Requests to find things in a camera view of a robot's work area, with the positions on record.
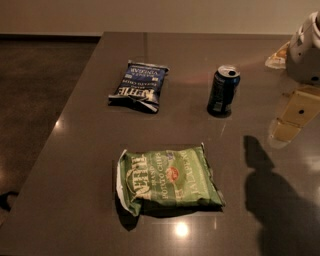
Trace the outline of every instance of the aluminum can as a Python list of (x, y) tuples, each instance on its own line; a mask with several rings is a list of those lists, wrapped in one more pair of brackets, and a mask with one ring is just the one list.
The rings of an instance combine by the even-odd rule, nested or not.
[(231, 115), (231, 103), (240, 82), (240, 72), (232, 65), (223, 65), (214, 74), (208, 112), (215, 117)]

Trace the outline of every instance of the table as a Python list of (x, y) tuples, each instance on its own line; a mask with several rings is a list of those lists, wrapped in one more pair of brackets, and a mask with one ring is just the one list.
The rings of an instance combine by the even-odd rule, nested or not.
[[(264, 62), (289, 39), (104, 33), (0, 229), (0, 254), (295, 255), (304, 247), (305, 255), (313, 255), (320, 237), (319, 120), (286, 148), (268, 144), (281, 95), (297, 84)], [(170, 67), (158, 114), (108, 106), (129, 59)], [(222, 64), (237, 65), (241, 82), (232, 115), (218, 119), (206, 106)], [(201, 142), (226, 200), (224, 211), (141, 216), (127, 231), (114, 197), (122, 151)]]

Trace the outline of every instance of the dark floor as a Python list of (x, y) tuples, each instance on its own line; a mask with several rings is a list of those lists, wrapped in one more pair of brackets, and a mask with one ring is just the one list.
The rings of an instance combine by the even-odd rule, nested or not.
[(0, 38), (0, 226), (99, 38)]

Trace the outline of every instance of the snack bag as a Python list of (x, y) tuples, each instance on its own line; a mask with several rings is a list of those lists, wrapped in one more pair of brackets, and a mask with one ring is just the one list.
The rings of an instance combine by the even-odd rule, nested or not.
[(290, 42), (285, 43), (280, 49), (272, 54), (265, 62), (265, 65), (274, 69), (286, 69), (287, 50)]
[(166, 66), (132, 62), (119, 87), (109, 95), (109, 105), (122, 105), (143, 112), (157, 113)]
[(221, 209), (225, 203), (210, 171), (203, 146), (139, 154), (125, 150), (117, 167), (117, 193), (133, 216), (143, 205), (159, 208), (153, 210)]

